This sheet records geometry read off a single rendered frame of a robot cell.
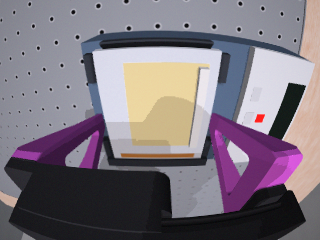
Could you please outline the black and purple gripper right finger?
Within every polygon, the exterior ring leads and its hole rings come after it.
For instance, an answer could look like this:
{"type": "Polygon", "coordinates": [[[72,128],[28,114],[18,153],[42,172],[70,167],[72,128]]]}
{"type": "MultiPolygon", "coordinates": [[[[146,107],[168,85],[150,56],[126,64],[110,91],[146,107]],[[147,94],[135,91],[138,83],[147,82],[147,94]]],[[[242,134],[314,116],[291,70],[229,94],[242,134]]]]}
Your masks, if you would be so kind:
{"type": "Polygon", "coordinates": [[[212,113],[209,124],[224,213],[239,211],[259,189],[284,184],[303,159],[297,146],[212,113]],[[242,176],[222,134],[245,152],[242,176]]]}

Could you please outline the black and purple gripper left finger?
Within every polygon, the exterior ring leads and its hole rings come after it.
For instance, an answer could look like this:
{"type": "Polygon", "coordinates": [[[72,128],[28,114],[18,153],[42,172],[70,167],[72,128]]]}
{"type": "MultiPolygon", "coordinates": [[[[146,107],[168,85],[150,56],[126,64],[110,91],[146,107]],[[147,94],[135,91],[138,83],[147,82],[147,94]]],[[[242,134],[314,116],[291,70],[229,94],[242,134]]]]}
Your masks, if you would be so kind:
{"type": "Polygon", "coordinates": [[[79,168],[98,169],[104,131],[103,115],[97,114],[78,124],[20,146],[11,157],[66,166],[66,156],[92,135],[79,168]]]}

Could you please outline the grey perforated base plate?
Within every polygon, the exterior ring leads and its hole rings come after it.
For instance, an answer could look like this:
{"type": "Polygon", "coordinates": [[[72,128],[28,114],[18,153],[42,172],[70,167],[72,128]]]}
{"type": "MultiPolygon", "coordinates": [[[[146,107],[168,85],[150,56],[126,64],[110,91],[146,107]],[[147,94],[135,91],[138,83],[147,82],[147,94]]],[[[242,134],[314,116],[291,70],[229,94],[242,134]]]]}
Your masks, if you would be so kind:
{"type": "MultiPolygon", "coordinates": [[[[307,0],[0,0],[0,191],[19,198],[4,167],[16,149],[94,116],[81,43],[129,31],[240,37],[300,55],[307,0]]],[[[109,166],[170,178],[172,218],[224,213],[215,159],[205,166],[109,166]]]]}

